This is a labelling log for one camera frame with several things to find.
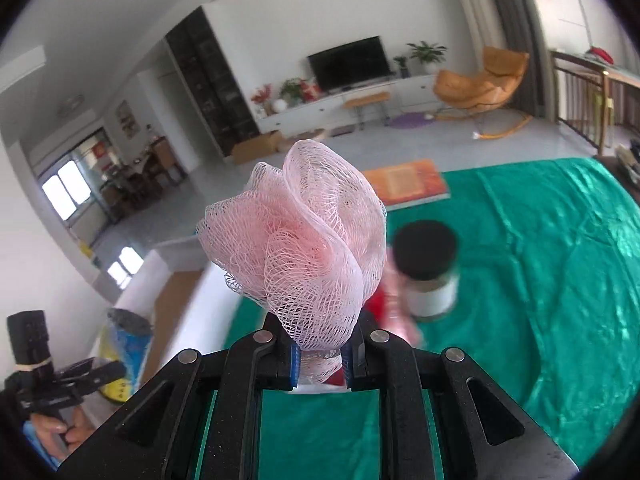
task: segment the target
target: wall picture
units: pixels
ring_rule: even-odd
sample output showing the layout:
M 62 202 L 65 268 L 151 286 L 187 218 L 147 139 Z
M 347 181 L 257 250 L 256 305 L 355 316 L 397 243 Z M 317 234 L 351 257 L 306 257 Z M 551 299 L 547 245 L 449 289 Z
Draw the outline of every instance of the wall picture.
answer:
M 118 105 L 116 108 L 116 117 L 127 139 L 131 139 L 140 131 L 140 125 L 136 121 L 131 106 L 127 101 L 123 101 Z

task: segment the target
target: potted plant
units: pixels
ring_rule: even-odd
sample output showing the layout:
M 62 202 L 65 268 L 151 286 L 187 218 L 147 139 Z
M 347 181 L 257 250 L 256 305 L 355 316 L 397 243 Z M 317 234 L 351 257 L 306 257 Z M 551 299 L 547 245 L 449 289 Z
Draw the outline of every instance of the potted plant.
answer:
M 421 41 L 420 44 L 407 43 L 407 45 L 411 47 L 412 59 L 419 60 L 427 74 L 435 74 L 437 72 L 435 64 L 442 63 L 445 59 L 446 46 L 437 43 L 429 44 L 426 41 Z
M 400 75 L 402 76 L 402 79 L 408 78 L 409 69 L 406 67 L 406 56 L 396 56 L 394 58 L 394 61 L 396 62 L 396 64 L 398 65 L 398 68 L 400 69 Z
M 304 100 L 302 79 L 294 77 L 287 79 L 280 88 L 280 97 L 286 99 L 291 106 L 299 105 Z

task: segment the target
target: purple rug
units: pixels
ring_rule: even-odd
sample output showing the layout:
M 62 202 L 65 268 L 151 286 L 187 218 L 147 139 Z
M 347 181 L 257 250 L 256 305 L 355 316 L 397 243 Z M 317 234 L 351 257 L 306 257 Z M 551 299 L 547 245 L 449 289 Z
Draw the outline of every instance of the purple rug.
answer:
M 435 119 L 425 119 L 424 112 L 412 112 L 398 115 L 389 121 L 389 126 L 396 130 L 413 130 L 431 124 Z

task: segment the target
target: white cabinet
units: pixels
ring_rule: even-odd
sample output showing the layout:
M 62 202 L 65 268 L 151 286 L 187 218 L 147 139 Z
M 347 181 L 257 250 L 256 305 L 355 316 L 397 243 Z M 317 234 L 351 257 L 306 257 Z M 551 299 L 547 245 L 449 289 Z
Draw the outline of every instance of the white cabinet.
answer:
M 326 128 L 328 126 L 336 127 L 350 124 L 352 121 L 349 111 L 342 108 L 343 104 L 344 100 L 342 97 L 332 96 L 306 105 L 304 107 L 306 120 L 310 124 L 316 125 L 310 129 L 313 129 L 313 127 Z
M 292 137 L 316 128 L 335 128 L 353 123 L 349 112 L 342 108 L 342 95 L 325 97 L 319 101 L 290 108 L 256 122 L 262 133 L 280 130 L 285 137 Z
M 377 83 L 365 88 L 349 90 L 325 97 L 313 103 L 290 108 L 281 114 L 272 115 L 256 122 L 262 133 L 280 130 L 285 137 L 296 136 L 316 128 L 335 128 L 347 124 L 357 124 L 355 110 L 345 110 L 343 105 L 349 99 L 357 99 L 380 92 L 389 92 L 391 99 L 385 103 L 391 116 L 408 111 L 435 110 L 440 105 L 433 93 L 435 76 L 425 75 L 396 79 Z M 380 118 L 380 108 L 374 105 L 363 110 L 364 120 Z
M 425 103 L 436 103 L 438 98 L 433 93 L 433 85 L 436 76 L 425 75 L 419 77 L 409 77 L 396 81 L 396 90 L 403 107 L 421 105 Z

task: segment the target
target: wooden railing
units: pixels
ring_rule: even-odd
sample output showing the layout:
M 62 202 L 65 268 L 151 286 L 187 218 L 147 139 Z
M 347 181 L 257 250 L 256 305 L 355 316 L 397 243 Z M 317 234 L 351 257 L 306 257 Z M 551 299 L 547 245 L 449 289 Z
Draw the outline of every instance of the wooden railing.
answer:
M 556 120 L 602 155 L 612 145 L 609 126 L 640 133 L 640 76 L 582 56 L 550 52 L 556 80 Z

